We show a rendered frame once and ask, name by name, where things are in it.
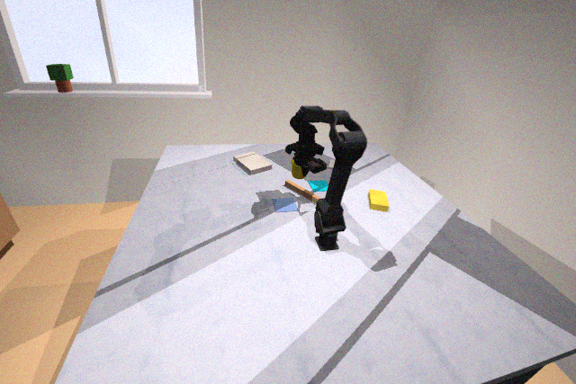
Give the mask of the tan wooden bar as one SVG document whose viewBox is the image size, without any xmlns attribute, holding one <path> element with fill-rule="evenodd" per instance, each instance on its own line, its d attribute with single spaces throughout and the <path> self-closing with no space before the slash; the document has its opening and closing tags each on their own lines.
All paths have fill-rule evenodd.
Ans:
<svg viewBox="0 0 576 384">
<path fill-rule="evenodd" d="M 316 194 L 309 192 L 308 190 L 302 188 L 300 185 L 293 183 L 290 180 L 285 181 L 285 186 L 290 188 L 291 190 L 299 193 L 301 196 L 307 198 L 308 200 L 310 200 L 316 204 L 317 204 L 318 199 L 322 199 L 319 196 L 317 196 Z"/>
</svg>

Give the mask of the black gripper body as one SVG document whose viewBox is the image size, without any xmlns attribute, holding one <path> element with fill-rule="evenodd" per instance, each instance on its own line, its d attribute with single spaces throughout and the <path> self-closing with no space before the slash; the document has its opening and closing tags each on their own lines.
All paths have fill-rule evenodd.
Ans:
<svg viewBox="0 0 576 384">
<path fill-rule="evenodd" d="M 308 169 L 316 174 L 318 172 L 324 171 L 327 169 L 327 163 L 325 163 L 320 158 L 316 159 L 313 154 L 314 147 L 317 146 L 316 142 L 312 143 L 302 143 L 300 141 L 296 141 L 296 143 L 292 143 L 287 145 L 285 148 L 285 152 L 289 155 L 294 151 L 294 157 L 299 160 L 303 159 L 305 162 L 304 164 L 308 166 Z"/>
</svg>

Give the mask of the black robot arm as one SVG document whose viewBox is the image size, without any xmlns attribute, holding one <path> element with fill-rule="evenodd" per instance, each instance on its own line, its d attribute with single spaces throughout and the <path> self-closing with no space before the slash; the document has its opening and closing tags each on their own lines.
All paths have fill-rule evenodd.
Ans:
<svg viewBox="0 0 576 384">
<path fill-rule="evenodd" d="M 338 233 L 347 230 L 341 201 L 353 165 L 365 152 L 367 139 L 361 126 L 348 111 L 323 110 L 318 105 L 308 105 L 301 106 L 290 120 L 291 127 L 299 134 L 300 142 L 315 142 L 315 133 L 318 131 L 312 122 L 329 123 L 329 138 L 336 158 L 326 197 L 318 199 L 315 208 L 314 223 L 316 233 L 319 234 L 315 240 L 320 251 L 337 250 Z M 349 131 L 338 133 L 337 125 L 344 125 Z"/>
</svg>

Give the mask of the yellow cup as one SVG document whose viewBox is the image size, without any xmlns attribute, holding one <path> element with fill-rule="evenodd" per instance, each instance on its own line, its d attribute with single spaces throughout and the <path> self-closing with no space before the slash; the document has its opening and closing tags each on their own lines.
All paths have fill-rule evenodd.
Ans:
<svg viewBox="0 0 576 384">
<path fill-rule="evenodd" d="M 303 179 L 304 176 L 302 174 L 302 168 L 300 166 L 297 166 L 293 159 L 291 163 L 292 163 L 292 176 L 296 179 Z"/>
</svg>

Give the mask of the cream flat block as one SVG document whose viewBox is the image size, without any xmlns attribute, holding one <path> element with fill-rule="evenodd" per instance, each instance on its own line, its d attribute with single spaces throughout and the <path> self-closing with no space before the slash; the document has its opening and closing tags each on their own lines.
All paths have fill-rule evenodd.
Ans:
<svg viewBox="0 0 576 384">
<path fill-rule="evenodd" d="M 254 151 L 233 156 L 233 161 L 235 161 L 251 175 L 272 169 L 272 164 L 264 160 L 264 158 L 259 156 Z"/>
</svg>

